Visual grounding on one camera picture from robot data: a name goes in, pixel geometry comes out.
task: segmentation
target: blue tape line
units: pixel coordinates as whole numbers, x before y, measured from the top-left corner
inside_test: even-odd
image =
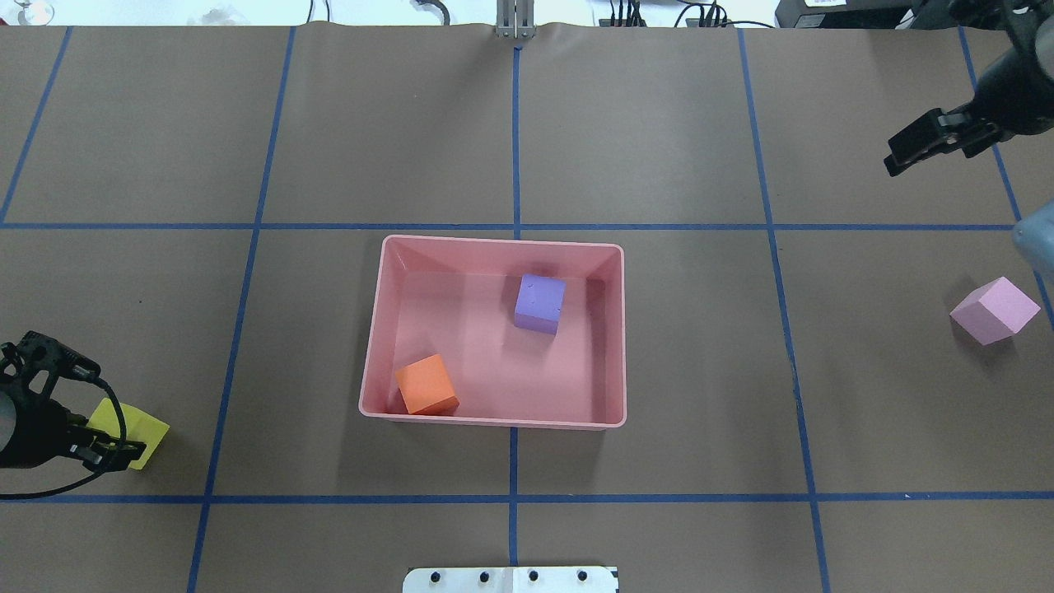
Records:
[[[518,543],[520,499],[520,430],[509,429],[509,566],[520,565]]]
[[[462,231],[507,231],[508,223],[457,223],[457,222],[264,222],[264,230],[462,230]]]
[[[999,231],[1013,224],[913,224],[884,222],[775,222],[778,231]],[[253,230],[254,222],[2,222],[0,230]],[[503,222],[261,222],[260,230],[461,230],[515,231]],[[542,222],[522,223],[528,231],[764,231],[763,222]]]
[[[3,222],[12,230],[251,230],[252,222]]]
[[[967,41],[967,29],[959,25],[959,45],[962,46],[962,57],[967,59],[967,74],[970,75],[970,85],[977,91],[977,73],[974,71],[974,58],[970,54],[970,42]]]
[[[973,85],[974,91],[977,91],[977,75],[974,71],[974,58],[970,53],[970,41],[967,40],[967,32],[960,25],[959,26],[959,44],[962,46],[962,58],[967,61],[967,72],[970,74],[970,83]],[[992,154],[995,155],[995,163],[999,167],[999,178],[1002,179],[1002,187],[1007,192],[1007,199],[1010,200],[1010,209],[1014,213],[1014,219],[1021,219],[1021,209],[1017,203],[1017,195],[1014,193],[1014,184],[1010,181],[1010,174],[1007,173],[1007,164],[1002,160],[1002,152],[999,151],[998,145],[992,146]],[[1039,298],[1043,302],[1043,310],[1047,313],[1047,321],[1051,324],[1051,330],[1054,330],[1054,309],[1051,308],[1050,295],[1047,293],[1047,284],[1043,283],[1042,277],[1038,273],[1033,271],[1033,275],[1036,277],[1036,285],[1039,288]]]
[[[970,53],[970,41],[967,40],[967,29],[959,25],[959,45],[962,46],[962,58],[967,62],[967,74],[970,75],[970,85],[974,92],[977,91],[977,71],[974,68],[974,58]],[[992,154],[995,155],[996,166],[999,167],[999,177],[1002,179],[1002,187],[1007,191],[1010,199],[1010,209],[1014,212],[1014,219],[1021,219],[1021,209],[1017,206],[1017,196],[1014,195],[1014,187],[1010,184],[1010,176],[1007,174],[1007,165],[1002,161],[1002,153],[998,145],[992,146]]]
[[[200,505],[204,496],[66,494],[0,505]],[[210,505],[508,505],[504,494],[453,495],[213,495]],[[733,502],[914,502],[940,500],[1054,500],[1054,491],[915,491],[769,494],[521,494],[518,505],[706,505]]]
[[[1052,500],[1054,491],[974,491],[974,492],[846,492],[818,494],[821,502],[881,502],[925,500]]]
[[[808,494],[526,494],[522,505],[668,505],[704,502],[808,502]]]
[[[520,238],[520,52],[512,50],[512,238]]]
[[[6,500],[11,505],[201,505],[203,496],[155,494],[60,494],[33,500]]]
[[[1043,310],[1047,312],[1047,319],[1051,323],[1051,330],[1054,330],[1054,309],[1051,308],[1050,294],[1047,293],[1047,284],[1043,283],[1042,276],[1039,272],[1033,271],[1032,275],[1036,276],[1036,285],[1039,286],[1039,299],[1043,302]]]
[[[286,41],[286,59],[281,67],[281,80],[278,83],[278,97],[275,100],[274,118],[271,122],[271,138],[268,141],[267,158],[264,161],[264,174],[260,179],[260,193],[256,201],[256,218],[253,221],[253,235],[249,241],[249,255],[246,259],[246,273],[241,279],[241,294],[238,296],[238,312],[234,319],[234,336],[231,339],[231,354],[227,361],[227,376],[223,379],[223,394],[219,400],[219,414],[216,418],[216,432],[213,436],[212,455],[209,458],[209,475],[206,478],[204,501],[201,503],[201,516],[198,520],[197,537],[194,541],[194,555],[191,559],[190,577],[187,580],[187,592],[194,593],[197,588],[197,575],[201,567],[201,553],[204,549],[204,537],[209,527],[209,511],[213,489],[216,485],[216,470],[219,466],[219,451],[223,442],[223,429],[227,424],[228,406],[231,400],[231,387],[234,383],[234,369],[238,360],[238,349],[241,342],[241,329],[246,319],[246,303],[249,301],[249,288],[252,283],[253,265],[256,263],[256,248],[259,243],[260,224],[264,220],[264,209],[267,205],[267,190],[271,177],[271,163],[274,160],[274,149],[278,141],[278,127],[281,122],[281,106],[286,97],[286,83],[289,80],[289,64],[293,57],[293,41],[296,39],[296,27],[289,27],[289,39]]]
[[[30,124],[30,133],[25,135],[25,142],[22,144],[22,152],[18,155],[18,162],[15,164],[15,172],[11,175],[11,182],[7,184],[7,193],[3,198],[3,205],[0,205],[0,222],[7,217],[7,210],[15,199],[15,190],[18,187],[18,179],[22,176],[22,166],[30,156],[30,146],[33,145],[33,138],[37,135],[37,127],[40,125],[40,118],[44,115],[44,107],[47,106],[47,98],[52,95],[52,87],[55,86],[55,79],[58,78],[59,67],[62,65],[62,58],[65,56],[66,47],[70,46],[70,37],[73,35],[73,27],[67,26],[65,35],[62,36],[62,44],[59,45],[59,53],[55,56],[55,63],[52,64],[52,73],[47,76],[47,83],[44,84],[44,92],[40,95],[40,102],[37,103],[37,113],[33,115],[33,123]]]
[[[779,245],[776,241],[776,226],[773,220],[773,207],[768,197],[768,179],[765,175],[765,159],[761,150],[761,132],[758,129],[758,114],[754,102],[754,86],[750,82],[750,66],[746,54],[746,39],[743,31],[737,28],[739,37],[740,61],[743,65],[743,84],[746,88],[746,105],[750,115],[750,134],[754,137],[754,154],[758,165],[758,181],[761,185],[761,201],[765,210],[765,223],[768,230],[768,250],[773,260],[773,273],[776,277],[776,295],[780,304],[780,321],[783,324],[783,343],[790,361],[790,375],[794,381],[794,399],[798,417],[798,439],[801,442],[801,457],[805,467],[805,486],[808,489],[809,511],[813,516],[813,536],[816,539],[816,557],[820,570],[820,585],[824,593],[831,593],[831,576],[827,571],[827,554],[823,542],[823,527],[820,522],[820,506],[816,501],[816,479],[813,474],[813,456],[808,448],[808,430],[805,427],[805,407],[801,398],[801,381],[798,378],[798,360],[794,350],[794,338],[790,335],[790,317],[787,313],[786,293],[783,289],[783,270],[780,265]]]
[[[1014,219],[1021,219],[1021,209],[1017,205],[1017,196],[1014,194],[1014,185],[1010,182],[1010,175],[1007,173],[1007,164],[1002,161],[1002,153],[999,152],[999,146],[992,146],[992,154],[995,155],[995,163],[999,167],[999,178],[1002,179],[1002,189],[1007,192],[1007,198],[1010,200],[1010,209],[1014,213]]]
[[[198,516],[198,531],[194,537],[194,555],[191,557],[191,571],[187,577],[187,592],[194,593],[197,590],[197,575],[201,569],[201,552],[204,550],[204,532],[209,526],[209,512],[212,506],[208,498],[201,503],[201,514]]]
[[[524,230],[531,231],[763,231],[767,226],[762,223],[730,222],[730,223],[681,223],[681,222],[580,222],[580,223],[525,223]]]
[[[520,211],[520,54],[523,46],[512,48],[512,238],[523,236]],[[509,566],[520,564],[518,533],[520,494],[520,430],[509,429]]]
[[[1014,224],[905,224],[905,223],[795,223],[776,222],[778,231],[1000,231],[1007,232]]]
[[[507,505],[505,495],[215,495],[213,505]]]

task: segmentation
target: white mount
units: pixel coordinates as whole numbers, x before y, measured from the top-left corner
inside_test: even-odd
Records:
[[[413,569],[403,593],[619,593],[614,567]]]

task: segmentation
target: metal stand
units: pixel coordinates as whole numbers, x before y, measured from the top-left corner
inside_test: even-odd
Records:
[[[494,33],[510,39],[534,37],[534,0],[497,0]]]

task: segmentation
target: pink bin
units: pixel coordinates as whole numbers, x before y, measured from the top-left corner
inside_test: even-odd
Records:
[[[626,422],[618,244],[391,235],[358,410],[405,422],[599,431]],[[525,273],[567,281],[555,336],[512,325]],[[440,354],[461,406],[406,413],[394,372]]]

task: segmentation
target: cube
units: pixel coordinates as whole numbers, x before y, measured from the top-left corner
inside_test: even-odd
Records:
[[[567,282],[562,279],[525,274],[520,280],[512,323],[524,330],[555,335],[566,289]]]
[[[131,470],[142,470],[150,461],[151,456],[157,451],[157,446],[161,444],[161,439],[169,433],[169,426],[145,412],[121,404],[121,414],[124,415],[124,429],[128,431],[128,440],[139,441],[147,446],[139,459],[129,463]],[[95,412],[87,419],[87,428],[102,431],[112,437],[121,434],[120,426],[117,423],[117,414],[114,412],[114,404],[108,398],[103,398],[99,406],[95,407]]]
[[[952,319],[982,345],[1014,336],[1039,313],[1029,295],[1006,277],[974,290],[952,312]]]
[[[461,403],[454,395],[453,383],[450,382],[447,368],[440,355],[432,355],[396,371],[395,382],[403,394],[406,411],[410,414],[435,416],[449,412]]]

